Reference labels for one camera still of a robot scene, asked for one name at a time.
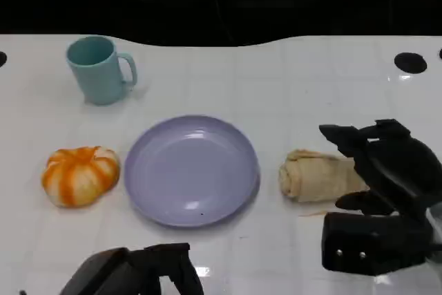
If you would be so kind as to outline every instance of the mug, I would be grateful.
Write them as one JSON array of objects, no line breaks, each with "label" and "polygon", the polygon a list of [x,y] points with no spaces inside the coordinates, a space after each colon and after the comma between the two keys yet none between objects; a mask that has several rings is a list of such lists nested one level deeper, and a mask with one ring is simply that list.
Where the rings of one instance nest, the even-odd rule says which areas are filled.
[{"label": "mug", "polygon": [[[132,81],[124,81],[118,58],[125,59],[132,72]],[[88,102],[107,105],[123,98],[127,88],[137,83],[133,58],[117,53],[114,43],[102,36],[89,36],[75,41],[66,51],[66,59]]]}]

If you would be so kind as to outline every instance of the white table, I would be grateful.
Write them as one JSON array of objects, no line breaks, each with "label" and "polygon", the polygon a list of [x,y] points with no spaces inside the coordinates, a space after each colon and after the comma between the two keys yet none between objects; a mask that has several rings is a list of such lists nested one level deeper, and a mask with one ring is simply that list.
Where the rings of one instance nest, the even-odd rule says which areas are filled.
[{"label": "white table", "polygon": [[[324,270],[323,217],[301,215],[332,204],[287,202],[277,169],[294,148],[336,152],[319,124],[368,126],[386,117],[442,158],[442,38],[298,37],[244,48],[114,39],[135,58],[140,83],[107,107],[86,105],[67,67],[64,52],[76,38],[0,36],[8,55],[0,68],[1,294],[58,294],[93,252],[184,241],[208,295],[440,294],[427,265],[377,278]],[[422,54],[426,72],[410,77],[398,70],[393,58],[404,51]],[[124,161],[147,128],[191,113],[232,122],[258,153],[258,197],[230,222],[193,231],[161,227],[131,209],[122,180],[86,209],[59,209],[47,199],[39,176],[52,151],[105,145]],[[175,293],[166,281],[164,293]]]}]

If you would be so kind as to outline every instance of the orange pumpkin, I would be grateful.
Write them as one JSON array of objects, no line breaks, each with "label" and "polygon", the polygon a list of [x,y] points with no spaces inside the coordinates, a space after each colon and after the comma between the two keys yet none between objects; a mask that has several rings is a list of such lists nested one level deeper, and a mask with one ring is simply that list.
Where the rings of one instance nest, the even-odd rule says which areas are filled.
[{"label": "orange pumpkin", "polygon": [[41,175],[50,200],[62,207],[80,207],[94,202],[119,178],[115,152],[101,146],[55,151]]}]

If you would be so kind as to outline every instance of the black circle marker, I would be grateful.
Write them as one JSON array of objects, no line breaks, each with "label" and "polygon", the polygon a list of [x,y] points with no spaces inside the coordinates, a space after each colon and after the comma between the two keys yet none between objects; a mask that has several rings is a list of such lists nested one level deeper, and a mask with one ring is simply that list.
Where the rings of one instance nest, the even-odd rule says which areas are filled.
[{"label": "black circle marker", "polygon": [[427,62],[417,53],[399,53],[394,58],[394,64],[397,68],[409,74],[420,74],[427,69]]},{"label": "black circle marker", "polygon": [[6,60],[8,60],[8,57],[6,57],[6,53],[0,51],[0,67],[2,67]]}]

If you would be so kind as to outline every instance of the purple plate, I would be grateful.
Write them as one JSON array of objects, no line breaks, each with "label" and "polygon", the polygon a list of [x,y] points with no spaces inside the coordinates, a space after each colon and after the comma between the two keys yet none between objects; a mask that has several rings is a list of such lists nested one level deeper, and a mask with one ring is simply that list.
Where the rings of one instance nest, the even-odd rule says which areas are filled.
[{"label": "purple plate", "polygon": [[126,190],[156,222],[197,227],[217,222],[247,203],[259,187],[249,140],[234,126],[204,116],[167,120],[129,151]]}]

